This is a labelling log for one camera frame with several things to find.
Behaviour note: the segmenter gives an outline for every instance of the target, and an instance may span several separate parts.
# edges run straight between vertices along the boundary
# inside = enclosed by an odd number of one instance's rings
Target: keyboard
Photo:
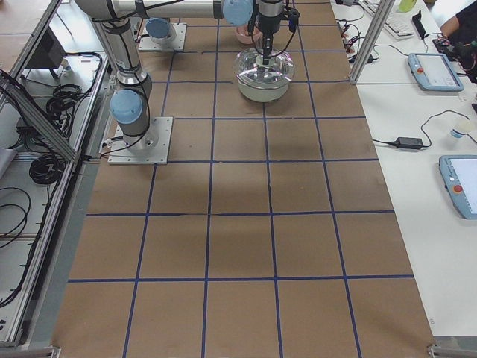
[[[359,4],[371,15],[374,15],[376,12],[379,2],[380,0],[359,0]],[[386,19],[384,27],[396,40],[405,40],[414,36],[414,30],[412,29],[411,24],[407,24],[397,15],[392,13],[389,14]]]

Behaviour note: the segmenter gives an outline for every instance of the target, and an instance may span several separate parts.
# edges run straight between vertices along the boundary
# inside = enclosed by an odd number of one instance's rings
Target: red button
[[[457,193],[460,193],[462,192],[462,186],[460,185],[454,185],[454,187],[452,188],[454,190],[454,192],[457,192]]]

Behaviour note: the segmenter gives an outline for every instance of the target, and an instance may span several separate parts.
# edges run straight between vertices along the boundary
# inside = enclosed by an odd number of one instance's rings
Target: power adapter
[[[387,144],[399,149],[415,149],[418,151],[422,148],[427,148],[427,145],[423,144],[421,138],[408,138],[406,136],[399,136],[394,142],[387,142]]]

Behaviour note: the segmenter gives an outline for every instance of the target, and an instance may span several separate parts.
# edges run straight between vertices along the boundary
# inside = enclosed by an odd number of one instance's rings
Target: mounting plate
[[[184,51],[184,43],[186,42],[187,24],[179,23],[172,24],[176,31],[176,38],[169,43],[160,44],[153,43],[150,37],[141,38],[138,50],[143,52],[173,52]],[[147,34],[147,30],[144,28],[142,34]]]
[[[115,153],[109,154],[108,163],[115,164],[167,164],[169,154],[169,145],[171,143],[172,133],[172,117],[156,117],[151,119],[149,127],[150,131],[156,131],[159,141],[151,150],[131,151],[124,149]],[[122,136],[122,130],[118,126],[116,128],[115,136]],[[126,145],[124,141],[120,140],[113,142],[111,151],[124,148]]]

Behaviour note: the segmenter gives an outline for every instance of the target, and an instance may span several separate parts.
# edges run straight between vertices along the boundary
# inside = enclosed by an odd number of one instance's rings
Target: tablet
[[[464,89],[445,54],[409,54],[408,65],[423,90],[458,92]]]
[[[440,173],[452,203],[466,219],[477,219],[477,155],[446,155]]]

